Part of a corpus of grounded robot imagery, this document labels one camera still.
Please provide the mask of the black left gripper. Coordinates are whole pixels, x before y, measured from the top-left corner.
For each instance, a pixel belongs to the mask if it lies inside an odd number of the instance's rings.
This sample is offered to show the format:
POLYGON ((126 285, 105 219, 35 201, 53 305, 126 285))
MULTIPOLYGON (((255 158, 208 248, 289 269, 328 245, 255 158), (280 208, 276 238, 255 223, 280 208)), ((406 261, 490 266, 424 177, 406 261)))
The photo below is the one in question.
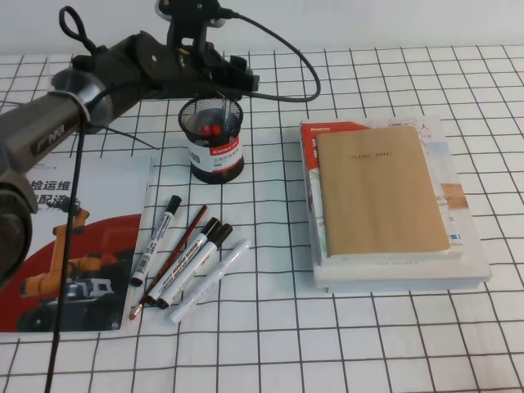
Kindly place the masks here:
MULTIPOLYGON (((193 65, 190 60, 141 31, 137 35, 141 98, 188 99, 197 95, 215 95, 218 85, 206 78, 204 70, 193 65)), ((245 58, 230 56, 228 63, 229 76, 220 87, 220 92, 226 98, 238 101, 259 91, 260 77, 247 74, 245 58)))

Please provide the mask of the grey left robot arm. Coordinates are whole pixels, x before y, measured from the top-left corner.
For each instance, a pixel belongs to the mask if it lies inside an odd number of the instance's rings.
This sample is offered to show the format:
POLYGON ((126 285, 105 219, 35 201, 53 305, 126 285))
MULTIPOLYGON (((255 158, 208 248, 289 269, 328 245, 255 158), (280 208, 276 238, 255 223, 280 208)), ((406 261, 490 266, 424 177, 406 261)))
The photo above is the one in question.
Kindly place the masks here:
POLYGON ((53 89, 1 116, 1 283, 25 261, 38 204, 27 173, 72 133, 96 133, 147 99, 237 100, 258 90, 246 59, 224 60, 214 46, 168 47, 150 34, 78 55, 52 77, 53 89))

